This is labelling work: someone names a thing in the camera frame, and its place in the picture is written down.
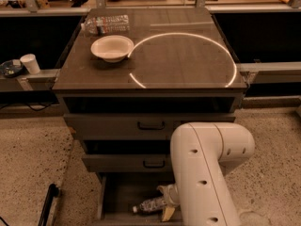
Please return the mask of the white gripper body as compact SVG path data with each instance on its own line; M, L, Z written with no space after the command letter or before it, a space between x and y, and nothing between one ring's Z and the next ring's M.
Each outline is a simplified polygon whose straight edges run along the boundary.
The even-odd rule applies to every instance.
M175 184L165 186L163 195L168 206L180 205L178 188Z

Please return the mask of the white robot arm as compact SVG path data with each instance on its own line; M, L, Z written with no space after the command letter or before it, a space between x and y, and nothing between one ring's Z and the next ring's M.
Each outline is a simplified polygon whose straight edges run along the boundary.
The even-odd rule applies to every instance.
M170 140L175 183L159 186L168 221L181 208L183 226L240 226L224 174L252 156L255 140L244 126L230 122L189 122Z

